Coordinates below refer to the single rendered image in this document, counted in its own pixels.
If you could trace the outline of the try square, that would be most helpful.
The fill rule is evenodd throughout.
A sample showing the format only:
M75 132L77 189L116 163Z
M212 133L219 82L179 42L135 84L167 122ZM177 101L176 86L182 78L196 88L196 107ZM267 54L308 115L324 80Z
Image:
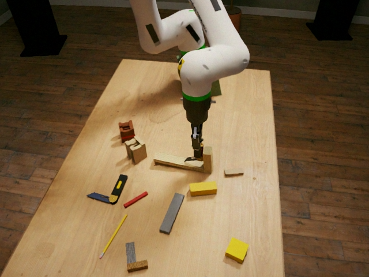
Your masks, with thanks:
M147 260L136 262L134 242L126 243L127 271L139 271L148 268Z

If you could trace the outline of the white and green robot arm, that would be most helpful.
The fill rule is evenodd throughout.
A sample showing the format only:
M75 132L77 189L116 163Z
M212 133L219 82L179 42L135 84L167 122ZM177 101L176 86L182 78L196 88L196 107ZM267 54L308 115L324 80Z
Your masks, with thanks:
M188 1L193 9L181 10L161 22L156 0L129 0L144 51L158 54L178 46L183 108L202 114L216 103L211 96L212 82L244 71L250 54L221 0ZM202 28L209 48L205 48Z

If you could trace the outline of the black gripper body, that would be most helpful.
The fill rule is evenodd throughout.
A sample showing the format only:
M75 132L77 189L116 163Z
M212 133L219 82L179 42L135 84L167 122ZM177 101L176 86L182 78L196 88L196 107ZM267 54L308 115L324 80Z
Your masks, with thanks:
M208 111L202 114L192 114L192 113L186 112L186 118L190 123L193 124L193 131L194 131L194 127L197 127L197 132L199 132L200 124L204 123L208 118Z

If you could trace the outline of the black and blue sliding bevel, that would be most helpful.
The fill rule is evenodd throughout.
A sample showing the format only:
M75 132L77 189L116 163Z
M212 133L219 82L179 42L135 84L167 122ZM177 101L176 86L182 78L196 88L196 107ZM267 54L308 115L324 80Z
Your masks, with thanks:
M110 202L112 205L114 205L118 202L118 200L120 198L120 195L122 193L122 190L123 190L123 188L126 184L127 179L128 179L127 175L120 174L110 197L99 194L99 193L95 193L95 192L93 192L91 194L88 194L86 196L89 196L89 197L92 197L94 199L98 199L98 200L101 200L101 201L105 201L105 202L108 202L108 203ZM106 199L106 198L101 197L101 196L108 197L109 199Z

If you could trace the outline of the red flat bar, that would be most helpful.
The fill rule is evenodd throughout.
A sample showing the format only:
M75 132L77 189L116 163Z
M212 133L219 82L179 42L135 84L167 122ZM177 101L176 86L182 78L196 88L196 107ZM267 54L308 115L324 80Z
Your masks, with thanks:
M124 207L127 208L127 207L131 206L132 204L136 203L137 201L139 201L140 199L144 198L147 195L148 195L147 191L143 192L139 196L135 197L134 199L132 199L129 202L127 202L126 204L124 204Z

